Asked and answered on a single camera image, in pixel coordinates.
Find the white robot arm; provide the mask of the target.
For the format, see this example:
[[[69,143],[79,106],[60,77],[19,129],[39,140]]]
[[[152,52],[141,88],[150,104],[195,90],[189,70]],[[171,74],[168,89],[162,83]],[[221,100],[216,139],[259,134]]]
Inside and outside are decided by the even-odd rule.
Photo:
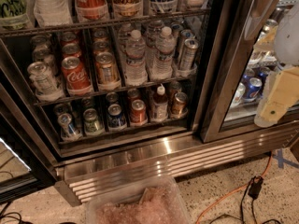
[[[299,101],[299,3],[280,21],[274,38],[274,52],[284,68],[271,72],[264,84],[254,123],[273,126]]]

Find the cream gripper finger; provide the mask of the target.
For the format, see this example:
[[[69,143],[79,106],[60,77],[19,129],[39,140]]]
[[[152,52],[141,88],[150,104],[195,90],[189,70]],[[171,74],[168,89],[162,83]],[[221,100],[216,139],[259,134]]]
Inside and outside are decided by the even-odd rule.
[[[274,50],[274,40],[277,33],[277,27],[271,28],[270,31],[265,34],[262,38],[254,44],[253,48],[259,51],[273,51]]]
[[[287,66],[271,72],[263,87],[254,123],[267,128],[278,123],[288,109],[299,101],[299,67]]]

